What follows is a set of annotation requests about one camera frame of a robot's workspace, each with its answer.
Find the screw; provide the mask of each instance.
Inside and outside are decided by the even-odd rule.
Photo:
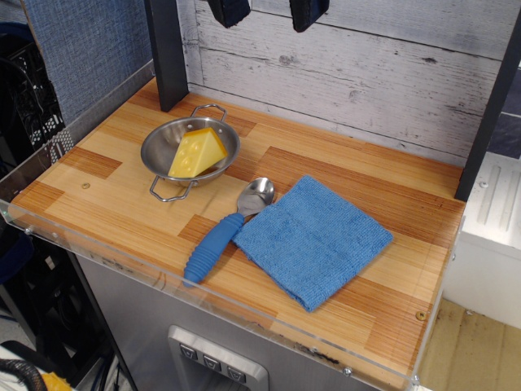
[[[425,311],[418,311],[416,313],[416,319],[424,321],[425,319],[427,319],[427,313]]]

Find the whitewashed wood backdrop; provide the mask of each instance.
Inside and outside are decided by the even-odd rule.
[[[225,29],[178,1],[190,91],[464,165],[521,0],[331,0],[303,33],[289,0]]]

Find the blue washcloth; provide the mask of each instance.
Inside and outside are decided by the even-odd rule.
[[[233,241],[312,312],[391,243],[392,235],[305,176],[245,224]]]

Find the spoon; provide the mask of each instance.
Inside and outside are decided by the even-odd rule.
[[[275,187],[268,178],[249,183],[237,201],[237,213],[232,213],[212,228],[195,248],[185,267],[185,279],[198,283],[215,266],[230,240],[239,232],[246,217],[259,213],[274,200]]]

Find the toy kitchen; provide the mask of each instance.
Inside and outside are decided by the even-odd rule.
[[[155,77],[6,177],[2,215],[70,253],[133,389],[420,390],[519,4],[476,54],[346,19],[366,2],[228,2],[146,1]],[[177,177],[185,141],[217,157]]]

